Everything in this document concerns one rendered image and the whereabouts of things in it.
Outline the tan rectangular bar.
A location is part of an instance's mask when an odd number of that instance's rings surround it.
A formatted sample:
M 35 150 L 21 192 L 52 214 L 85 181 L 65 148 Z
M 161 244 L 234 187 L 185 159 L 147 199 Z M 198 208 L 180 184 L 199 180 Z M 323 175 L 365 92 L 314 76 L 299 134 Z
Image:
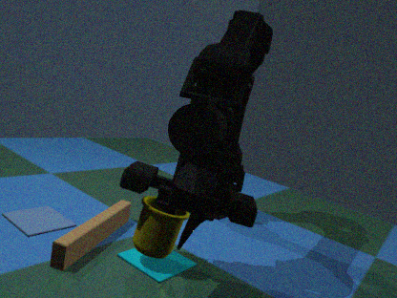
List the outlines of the tan rectangular bar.
M 52 242 L 50 266 L 63 271 L 129 221 L 132 202 L 121 200 Z

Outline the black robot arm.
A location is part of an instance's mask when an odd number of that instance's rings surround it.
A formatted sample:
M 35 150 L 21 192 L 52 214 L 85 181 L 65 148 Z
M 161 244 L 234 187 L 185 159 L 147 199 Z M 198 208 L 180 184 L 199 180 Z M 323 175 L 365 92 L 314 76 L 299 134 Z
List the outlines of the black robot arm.
M 273 35 L 263 18 L 259 12 L 234 11 L 221 41 L 194 58 L 179 94 L 191 102 L 169 120 L 169 139 L 186 158 L 175 174 L 168 204 L 194 217 L 204 217 L 207 209 L 216 212 L 215 219 L 227 217 L 231 191 L 242 190 L 240 130 L 254 72 L 269 53 Z M 211 150 L 224 151 L 221 164 L 213 161 L 208 168 L 196 163 Z

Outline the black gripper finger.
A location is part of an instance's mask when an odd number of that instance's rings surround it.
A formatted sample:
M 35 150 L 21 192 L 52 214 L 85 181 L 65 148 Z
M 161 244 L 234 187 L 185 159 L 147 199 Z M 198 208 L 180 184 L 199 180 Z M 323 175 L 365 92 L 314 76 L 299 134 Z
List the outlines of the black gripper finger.
M 178 215 L 178 209 L 175 209 L 171 207 L 167 202 L 162 202 L 159 200 L 155 200 L 155 204 L 161 206 L 163 213 L 172 215 L 172 216 L 177 216 Z
M 209 214 L 206 214 L 206 213 L 205 213 L 204 217 L 202 217 L 202 218 L 194 217 L 194 216 L 192 216 L 192 214 L 191 214 L 190 217 L 189 217 L 189 220 L 187 221 L 187 223 L 186 223 L 186 225 L 185 225 L 185 227 L 184 227 L 184 229 L 183 229 L 183 231 L 182 231 L 182 233 L 181 233 L 181 236 L 180 236 L 180 239 L 179 239 L 179 242 L 178 242 L 177 250 L 180 250 L 180 249 L 181 249 L 181 247 L 182 247 L 182 246 L 184 245 L 184 243 L 187 241 L 187 239 L 188 239 L 189 236 L 192 234 L 192 232 L 193 232 L 202 222 L 204 222 L 205 220 L 213 221 L 214 219 L 215 219 L 215 215 L 213 216 L 213 215 L 209 215 Z

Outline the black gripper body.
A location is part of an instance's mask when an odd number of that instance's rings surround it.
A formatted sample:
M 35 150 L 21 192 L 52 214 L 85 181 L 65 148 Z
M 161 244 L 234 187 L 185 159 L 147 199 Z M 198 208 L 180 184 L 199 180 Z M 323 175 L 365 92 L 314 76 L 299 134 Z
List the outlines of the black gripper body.
M 198 156 L 196 163 L 210 168 L 213 161 L 221 164 L 223 154 L 224 151 L 211 150 L 202 156 Z M 180 153 L 175 174 L 185 158 L 186 156 Z M 137 194 L 141 194 L 147 191 L 149 187 L 152 187 L 158 189 L 157 200 L 168 203 L 174 178 L 171 180 L 159 176 L 157 173 L 158 167 L 135 161 L 124 169 L 120 187 Z M 227 211 L 227 217 L 231 222 L 248 227 L 253 226 L 258 215 L 258 208 L 254 198 L 233 190 L 224 210 Z

